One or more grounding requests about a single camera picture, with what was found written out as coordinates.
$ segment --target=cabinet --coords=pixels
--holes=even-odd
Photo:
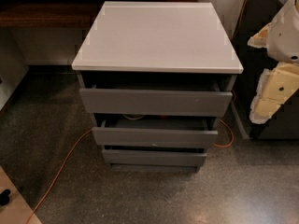
[[[104,3],[72,67],[106,163],[168,171],[203,165],[243,69],[210,3],[162,2]]]

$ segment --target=white tabletop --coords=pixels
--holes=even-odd
[[[74,70],[240,74],[210,3],[105,2]]]

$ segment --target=concrete floor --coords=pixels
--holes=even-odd
[[[0,165],[32,207],[92,127],[78,89],[67,69],[31,71],[0,118]],[[111,172],[89,134],[36,215],[44,224],[299,223],[298,140],[243,140],[230,109],[224,120],[235,143],[211,147],[197,174]]]

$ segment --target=orange cable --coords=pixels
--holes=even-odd
[[[240,27],[241,27],[242,17],[243,17],[243,13],[244,13],[244,8],[245,8],[245,5],[246,5],[246,3],[247,3],[248,1],[249,1],[249,0],[245,0],[243,6],[242,6],[242,8],[241,8],[240,18],[239,18],[239,24],[238,24],[237,28],[235,29],[235,32],[234,32],[234,35],[233,35],[233,38],[232,38],[232,39],[234,39],[235,35],[237,34],[237,32],[239,31],[239,29],[240,29]]]
[[[214,144],[214,146],[216,146],[216,147],[229,147],[235,140],[234,133],[233,133],[232,129],[224,121],[222,121],[220,119],[220,122],[230,131],[232,139],[231,139],[230,143],[228,143],[227,145]]]
[[[53,181],[50,184],[50,187],[48,188],[48,190],[46,191],[46,194],[41,198],[41,200],[38,202],[38,204],[36,205],[35,209],[32,211],[32,213],[30,214],[30,216],[27,218],[26,224],[29,224],[29,221],[31,219],[31,217],[33,216],[33,214],[36,212],[36,210],[38,209],[38,207],[44,202],[44,200],[46,199],[46,197],[48,196],[48,194],[50,193],[51,189],[53,188],[58,176],[60,175],[60,173],[62,172],[62,170],[64,169],[64,166],[69,158],[69,156],[72,154],[73,150],[75,149],[75,147],[77,146],[77,144],[81,141],[81,139],[83,137],[85,137],[88,133],[90,133],[92,131],[92,129],[90,129],[89,131],[87,131],[86,133],[84,133],[78,140],[77,142],[73,145],[73,147],[71,148],[71,150],[68,152],[67,156],[64,159],[64,162],[62,164],[62,166],[60,167],[57,175],[54,177]]]

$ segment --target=gray drawer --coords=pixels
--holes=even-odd
[[[80,89],[88,113],[222,117],[230,92]]]
[[[161,166],[202,166],[206,153],[102,150],[106,163]]]
[[[205,119],[105,120],[93,128],[101,146],[208,148],[217,134]]]

